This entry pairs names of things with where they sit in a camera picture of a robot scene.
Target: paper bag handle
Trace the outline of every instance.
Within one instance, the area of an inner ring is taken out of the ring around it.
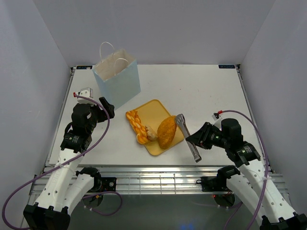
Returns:
[[[109,42],[103,42],[103,43],[101,43],[100,48],[99,48],[100,61],[102,61],[102,57],[101,57],[101,47],[102,47],[102,45],[103,45],[104,43],[107,43],[107,44],[109,44],[110,46],[112,46],[112,48],[113,48],[113,55],[112,55],[112,57],[114,56],[114,53],[115,53],[114,46],[113,46],[111,43],[109,43]]]
[[[124,59],[124,58],[118,58],[118,59],[116,59],[116,61],[114,62],[114,65],[113,65],[113,68],[114,68],[114,76],[116,75],[116,69],[115,69],[115,65],[116,65],[116,62],[118,61],[118,60],[125,60],[127,63],[128,63],[128,65],[129,65],[129,62],[126,60],[126,59]]]

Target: black mount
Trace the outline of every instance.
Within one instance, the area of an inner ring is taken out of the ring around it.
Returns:
[[[280,218],[278,223],[270,223],[266,216],[262,217],[262,225],[260,230],[306,230],[307,229],[307,217],[305,214],[293,213],[292,218],[284,220]]]
[[[66,230],[71,217],[68,215],[67,207],[62,211],[54,211],[50,206],[48,209],[38,207],[38,204],[26,205],[24,218],[32,230]]]
[[[228,158],[235,163],[236,167],[249,164],[249,161],[258,159],[260,155],[255,147],[243,141],[241,126],[237,120],[227,118],[222,120],[222,129],[206,122],[200,130],[186,138],[187,142],[210,150],[212,146],[225,149]]]
[[[86,167],[83,168],[81,172],[76,171],[76,176],[79,176],[80,174],[87,174],[94,178],[94,186],[91,190],[97,191],[99,189],[101,184],[101,175],[98,169],[94,167]]]
[[[197,184],[201,184],[203,192],[225,192],[227,191],[226,180],[233,175],[240,175],[240,171],[233,165],[225,166],[217,171],[216,177],[202,176],[201,181],[197,180]]]

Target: white wall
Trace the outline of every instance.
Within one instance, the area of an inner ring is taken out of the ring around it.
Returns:
[[[0,207],[43,166],[69,71],[31,0],[0,0]],[[30,187],[13,197],[8,220],[19,227]],[[7,229],[0,222],[0,229]]]
[[[145,64],[241,63],[274,0],[34,2],[72,67],[97,63],[104,41]]]
[[[307,1],[276,0],[242,63],[272,167],[307,213]]]

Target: white paper bag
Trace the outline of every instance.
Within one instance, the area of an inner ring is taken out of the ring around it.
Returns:
[[[101,44],[101,61],[94,66],[93,72],[101,95],[117,109],[141,91],[138,66],[134,57],[124,49],[115,51],[111,44],[114,53],[102,59],[104,43],[110,44]]]

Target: metal frame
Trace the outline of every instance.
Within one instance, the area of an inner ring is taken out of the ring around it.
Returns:
[[[240,75],[240,70],[238,65],[235,65],[237,69],[237,74],[242,86],[243,94],[248,105],[249,113],[252,120],[255,122],[247,94],[244,88],[243,80]],[[68,97],[68,92],[71,87],[71,82],[73,80],[74,72],[76,67],[71,68],[70,81],[67,87],[65,98],[62,104],[59,121],[56,127],[56,132],[52,141],[50,151],[46,160],[46,166],[44,171],[48,171],[52,168],[49,165],[49,160],[54,145],[55,137],[58,132],[59,124],[62,118],[65,103]],[[202,176],[213,177],[217,175],[217,171],[223,166],[180,166],[180,167],[159,167],[159,166],[144,166],[144,167],[127,167],[127,166],[108,166],[102,167],[101,165],[93,165],[100,170],[103,177],[116,177],[117,187],[116,191],[122,195],[179,195],[179,194],[202,194],[202,195],[212,195],[212,194],[223,194],[224,192],[202,192],[201,185],[196,184]],[[82,165],[79,165],[77,170],[81,170]],[[288,189],[283,180],[281,174],[270,173],[272,180],[279,192],[283,195],[286,201],[290,204]],[[29,204],[33,204],[36,198],[44,189],[50,175],[47,175],[39,180],[37,180],[31,187]],[[70,185],[76,180],[76,176],[73,176]],[[26,221],[23,219],[22,227],[27,227]]]

